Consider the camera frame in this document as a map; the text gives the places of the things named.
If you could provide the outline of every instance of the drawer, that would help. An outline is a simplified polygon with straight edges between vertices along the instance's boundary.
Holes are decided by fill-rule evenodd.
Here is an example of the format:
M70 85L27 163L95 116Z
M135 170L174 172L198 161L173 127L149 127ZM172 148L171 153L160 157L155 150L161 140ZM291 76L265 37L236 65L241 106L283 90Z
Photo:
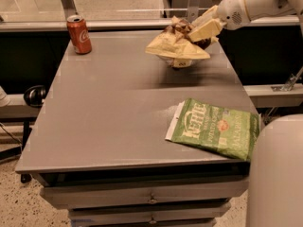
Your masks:
M203 219L191 219L191 220L177 220L177 221L161 221L161 222L140 222L131 224L110 224L100 225L94 224L93 222L77 222L72 221L73 227L213 227L216 224L214 218L203 218Z
M228 199L240 196L248 186L247 178L224 183L195 183L192 179L189 183L170 183L171 185L147 182L46 187L42 189L41 196L58 209L78 209Z
M69 217L75 223L75 227L134 223L153 225L164 221L217 218L222 216L229 208L229 202L194 202L69 211Z

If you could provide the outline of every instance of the green bag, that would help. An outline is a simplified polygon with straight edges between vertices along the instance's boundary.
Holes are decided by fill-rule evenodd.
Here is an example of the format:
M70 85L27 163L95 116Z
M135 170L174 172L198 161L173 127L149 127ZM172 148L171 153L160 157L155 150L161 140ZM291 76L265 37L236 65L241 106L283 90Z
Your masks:
M258 134L258 114L217 107L190 98L179 104L166 139L250 161Z

